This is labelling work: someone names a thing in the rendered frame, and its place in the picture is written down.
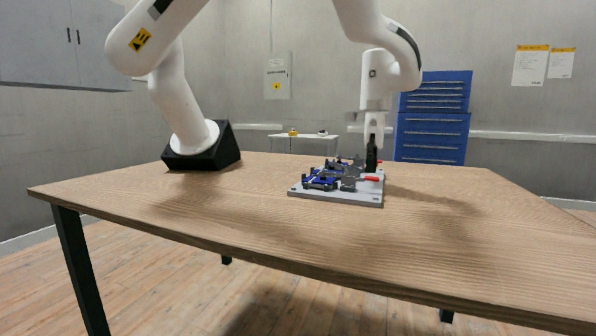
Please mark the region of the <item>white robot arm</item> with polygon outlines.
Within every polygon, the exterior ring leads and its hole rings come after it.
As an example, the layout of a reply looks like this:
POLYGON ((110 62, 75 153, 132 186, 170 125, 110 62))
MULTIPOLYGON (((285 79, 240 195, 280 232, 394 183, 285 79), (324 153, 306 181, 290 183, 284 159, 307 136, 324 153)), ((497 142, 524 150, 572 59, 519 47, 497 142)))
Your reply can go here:
MULTIPOLYGON (((185 156, 206 151, 220 133, 215 122, 204 119, 185 79, 179 35, 209 1, 140 0, 105 43, 116 70, 131 77, 148 74, 148 92, 174 133, 170 145, 185 156)), ((381 47, 363 53, 360 109, 365 110, 344 112, 344 121, 357 121, 358 112, 391 110, 393 92, 415 90, 422 81, 414 37, 382 15, 377 0, 332 2, 350 41, 381 47)))

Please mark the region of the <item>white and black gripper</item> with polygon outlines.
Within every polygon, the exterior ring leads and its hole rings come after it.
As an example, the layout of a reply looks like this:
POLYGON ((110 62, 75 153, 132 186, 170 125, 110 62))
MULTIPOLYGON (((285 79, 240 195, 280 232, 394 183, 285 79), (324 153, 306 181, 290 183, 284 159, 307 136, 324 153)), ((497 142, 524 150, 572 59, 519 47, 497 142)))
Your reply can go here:
POLYGON ((365 172, 366 173, 376 173, 376 170, 377 170, 377 149, 380 148, 380 150, 381 150, 383 148, 385 114, 389 114, 389 112, 366 111, 363 113, 366 113, 365 114, 364 148, 366 148, 368 146, 366 160, 365 160, 365 172), (374 140, 376 143, 374 142, 374 140), (366 144, 367 144, 367 146, 366 146, 366 144), (374 149, 375 147, 376 147, 376 149, 374 149), (368 150, 368 148, 369 148, 369 150, 368 150))

